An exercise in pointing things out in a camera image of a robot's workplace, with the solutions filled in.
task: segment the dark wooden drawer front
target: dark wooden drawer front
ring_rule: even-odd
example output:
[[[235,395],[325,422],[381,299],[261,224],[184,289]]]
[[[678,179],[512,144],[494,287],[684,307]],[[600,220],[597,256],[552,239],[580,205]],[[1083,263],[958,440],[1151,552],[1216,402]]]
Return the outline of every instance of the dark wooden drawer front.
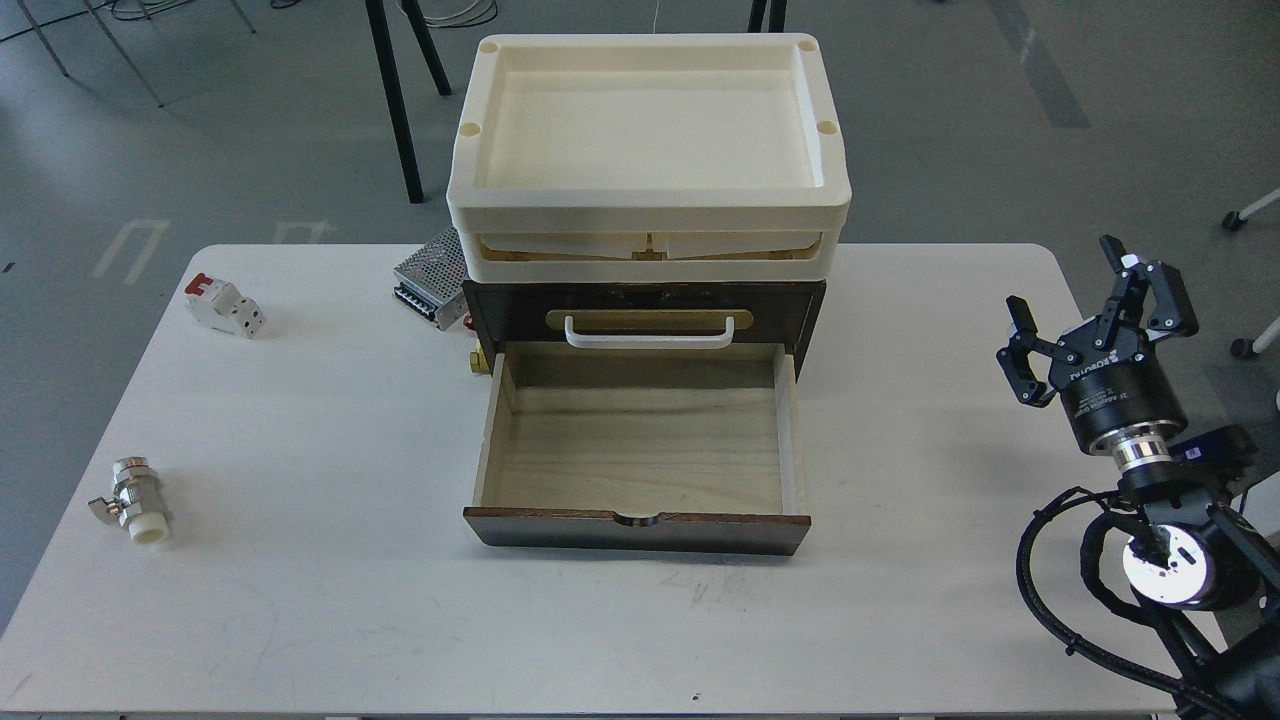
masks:
[[[746,310],[750,327],[733,342],[782,345],[804,363],[826,282],[812,283],[660,283],[590,284],[529,283],[463,284],[480,345],[493,366],[507,342],[563,342],[564,333],[547,323],[558,310]]]
[[[520,507],[467,507],[463,516],[486,544],[745,555],[795,555],[810,525],[808,515],[662,512],[637,521],[595,510]]]

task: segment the black chair leg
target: black chair leg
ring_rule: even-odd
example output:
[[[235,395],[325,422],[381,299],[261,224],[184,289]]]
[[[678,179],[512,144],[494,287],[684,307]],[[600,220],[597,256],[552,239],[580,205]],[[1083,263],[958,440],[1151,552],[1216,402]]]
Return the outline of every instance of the black chair leg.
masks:
[[[396,149],[401,156],[401,170],[404,172],[404,190],[408,192],[410,202],[422,202],[426,200],[426,195],[422,192],[422,178],[417,173],[413,137],[410,135],[408,114],[404,111],[404,95],[401,92],[396,55],[392,51],[392,36],[387,28],[387,9],[383,8],[383,0],[365,0],[365,12],[369,14],[369,29],[374,36],[378,70],[383,76],[387,110],[392,115],[392,132],[396,135]]]
[[[764,5],[769,0],[751,0],[751,18],[746,20],[746,32],[760,32],[764,27]]]
[[[426,60],[426,67],[431,70],[435,90],[440,95],[453,95],[453,88],[449,87],[449,78],[444,74],[444,65],[440,63],[440,55],[435,51],[435,42],[431,41],[431,31],[428,29],[426,20],[422,19],[422,8],[417,0],[403,1],[404,14],[408,15],[408,24],[413,28],[413,37],[417,38],[417,46],[422,49],[422,59]]]
[[[782,32],[787,23],[787,0],[773,0],[769,5],[769,32]]]

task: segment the metal valve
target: metal valve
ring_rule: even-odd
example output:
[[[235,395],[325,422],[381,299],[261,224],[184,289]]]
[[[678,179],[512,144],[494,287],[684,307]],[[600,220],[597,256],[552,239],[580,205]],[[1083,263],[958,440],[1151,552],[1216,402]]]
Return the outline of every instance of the metal valve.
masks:
[[[108,525],[118,523],[138,544],[160,542],[169,536],[160,479],[146,457],[116,460],[111,497],[93,498],[88,509]]]

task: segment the wooden drawer unit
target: wooden drawer unit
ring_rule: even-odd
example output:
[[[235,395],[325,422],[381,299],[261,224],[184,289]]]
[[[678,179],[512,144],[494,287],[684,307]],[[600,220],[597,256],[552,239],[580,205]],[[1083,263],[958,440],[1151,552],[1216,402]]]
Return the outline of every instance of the wooden drawer unit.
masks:
[[[470,283],[493,391],[466,520],[499,546],[792,555],[824,287]]]

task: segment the white drawer handle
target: white drawer handle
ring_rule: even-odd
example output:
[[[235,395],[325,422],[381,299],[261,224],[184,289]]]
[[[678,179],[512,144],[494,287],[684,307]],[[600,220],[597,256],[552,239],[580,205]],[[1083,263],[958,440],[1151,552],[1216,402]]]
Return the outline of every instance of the white drawer handle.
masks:
[[[573,315],[564,315],[564,340],[582,350],[719,350],[733,342],[733,316],[724,318],[724,332],[716,336],[678,334],[579,334]]]

